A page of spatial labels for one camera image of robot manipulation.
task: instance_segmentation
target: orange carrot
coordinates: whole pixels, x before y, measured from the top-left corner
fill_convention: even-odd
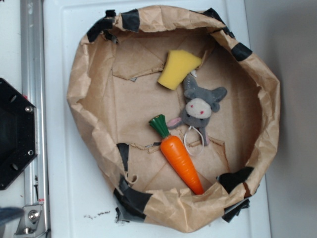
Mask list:
[[[174,170],[195,194],[203,194],[204,189],[194,164],[182,141],[169,133],[165,116],[159,115],[149,123],[163,138],[160,149]]]

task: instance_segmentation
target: screw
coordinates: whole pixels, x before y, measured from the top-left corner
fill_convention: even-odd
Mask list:
[[[32,229],[30,227],[26,227],[23,229],[23,234],[30,234],[32,233]]]
[[[38,211],[36,210],[32,210],[29,212],[29,219],[32,221],[32,222],[35,222],[39,219],[40,217],[40,214]]]
[[[31,107],[31,106],[27,106],[27,107],[25,108],[25,111],[26,111],[27,113],[32,113],[32,112],[34,111],[34,109],[33,109],[33,107]]]

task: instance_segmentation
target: brown paper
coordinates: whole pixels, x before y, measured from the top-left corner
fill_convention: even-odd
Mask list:
[[[279,82],[251,54],[236,61],[231,49],[238,42],[214,18],[169,6],[139,9],[139,32],[123,28],[121,14],[110,33],[78,47],[67,99],[78,130],[96,158],[111,189],[126,175],[118,143],[129,144],[128,181],[134,190],[151,193],[145,222],[192,232],[224,214],[224,209],[253,195],[272,162],[279,134]],[[158,114],[178,117],[185,106],[183,88],[171,91],[157,83],[169,50],[183,49],[204,58],[197,70],[200,87],[223,86],[226,97],[207,126],[210,144],[192,157],[206,192],[194,196],[159,150],[159,135],[148,121]],[[188,126],[171,131],[183,138]],[[201,149],[190,132],[189,148]],[[224,173],[248,166],[254,170],[244,184],[228,194],[216,181]]]

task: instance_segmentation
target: gray stuffed donkey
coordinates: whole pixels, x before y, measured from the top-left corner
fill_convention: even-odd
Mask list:
[[[167,123],[168,129],[174,129],[182,124],[197,128],[204,138],[204,145],[209,144],[206,126],[211,117],[211,112],[218,112],[219,102],[226,96],[227,90],[219,87],[213,90],[201,88],[197,85],[195,78],[188,74],[183,81],[186,106],[180,117]]]

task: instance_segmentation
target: aluminum rail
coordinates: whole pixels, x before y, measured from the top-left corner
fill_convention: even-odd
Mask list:
[[[37,157],[24,170],[25,217],[15,237],[50,233],[46,149],[43,1],[21,0],[22,94],[36,107]]]

